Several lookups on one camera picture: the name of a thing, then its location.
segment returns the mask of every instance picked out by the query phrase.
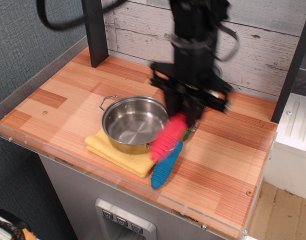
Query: pot rim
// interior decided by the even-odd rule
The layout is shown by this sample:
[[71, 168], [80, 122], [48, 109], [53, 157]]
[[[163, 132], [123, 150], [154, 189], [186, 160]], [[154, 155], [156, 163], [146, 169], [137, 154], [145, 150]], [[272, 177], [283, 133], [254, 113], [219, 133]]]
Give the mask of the pot rim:
[[101, 119], [101, 126], [102, 126], [102, 129], [103, 131], [105, 132], [105, 135], [109, 137], [109, 139], [113, 140], [114, 142], [116, 143], [119, 143], [119, 144], [123, 144], [123, 145], [126, 145], [126, 146], [140, 146], [140, 145], [147, 145], [149, 143], [151, 143], [152, 141], [154, 141], [155, 138], [153, 138], [151, 141], [147, 141], [147, 142], [143, 142], [143, 143], [126, 143], [126, 142], [122, 142], [122, 141], [119, 141], [119, 140], [116, 140], [114, 139], [113, 137], [111, 137], [109, 135], [109, 133], [107, 132], [106, 128], [104, 127], [104, 119], [105, 117], [110, 113], [110, 111], [112, 109], [114, 109], [115, 107], [121, 105], [121, 104], [125, 104], [127, 102], [130, 102], [130, 101], [134, 101], [134, 100], [145, 100], [145, 101], [150, 101], [154, 104], [157, 104], [159, 105], [164, 111], [165, 111], [165, 115], [166, 117], [168, 117], [168, 113], [167, 113], [167, 108], [166, 106], [159, 100], [153, 98], [153, 97], [150, 97], [150, 96], [144, 96], [144, 95], [133, 95], [133, 96], [126, 96], [126, 97], [122, 97], [114, 102], [112, 102], [105, 110], [104, 110], [104, 113], [102, 115], [102, 119]]

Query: control panel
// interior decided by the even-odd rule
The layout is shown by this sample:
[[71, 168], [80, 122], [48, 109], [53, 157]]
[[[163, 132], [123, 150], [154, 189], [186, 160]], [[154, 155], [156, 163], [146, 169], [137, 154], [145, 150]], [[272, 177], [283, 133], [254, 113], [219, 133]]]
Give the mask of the control panel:
[[96, 199], [95, 209], [106, 240], [119, 240], [122, 234], [132, 232], [140, 235], [138, 239], [157, 240], [156, 226], [140, 216], [101, 198]]

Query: yellow cloth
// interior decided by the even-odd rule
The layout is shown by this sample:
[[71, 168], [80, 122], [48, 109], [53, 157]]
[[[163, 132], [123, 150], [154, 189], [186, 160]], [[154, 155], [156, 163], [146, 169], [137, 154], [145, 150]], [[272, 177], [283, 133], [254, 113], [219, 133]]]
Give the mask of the yellow cloth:
[[88, 136], [85, 143], [86, 149], [90, 152], [141, 178], [144, 178], [155, 164], [148, 153], [127, 154], [115, 149], [102, 129], [97, 134]]

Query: black metal frame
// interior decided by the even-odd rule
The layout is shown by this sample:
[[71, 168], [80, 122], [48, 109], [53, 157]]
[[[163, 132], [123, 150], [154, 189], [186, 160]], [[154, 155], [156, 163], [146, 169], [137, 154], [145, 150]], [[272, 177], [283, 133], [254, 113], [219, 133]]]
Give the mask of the black metal frame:
[[287, 104], [287, 101], [289, 99], [293, 84], [298, 75], [305, 53], [306, 53], [306, 22], [303, 27], [301, 36], [299, 38], [297, 48], [295, 50], [288, 73], [286, 75], [285, 82], [282, 87], [281, 93], [279, 95], [273, 116], [271, 118], [271, 121], [274, 123], [280, 122], [281, 116], [283, 114], [285, 105]]
[[[100, 0], [82, 0], [83, 12], [103, 9]], [[96, 68], [109, 56], [105, 23], [103, 17], [85, 24], [91, 66]]]

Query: white wooden wall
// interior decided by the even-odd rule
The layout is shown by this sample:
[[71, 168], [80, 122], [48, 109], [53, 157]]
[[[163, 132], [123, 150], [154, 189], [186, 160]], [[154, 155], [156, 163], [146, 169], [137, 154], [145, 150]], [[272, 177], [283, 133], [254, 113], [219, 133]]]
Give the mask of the white wooden wall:
[[[107, 6], [112, 0], [102, 0]], [[306, 21], [306, 0], [229, 0], [229, 20], [240, 48], [227, 62], [216, 62], [235, 90], [277, 101]], [[149, 65], [173, 62], [174, 23], [168, 0], [130, 0], [104, 15], [109, 54]], [[218, 55], [234, 40], [220, 34]]]

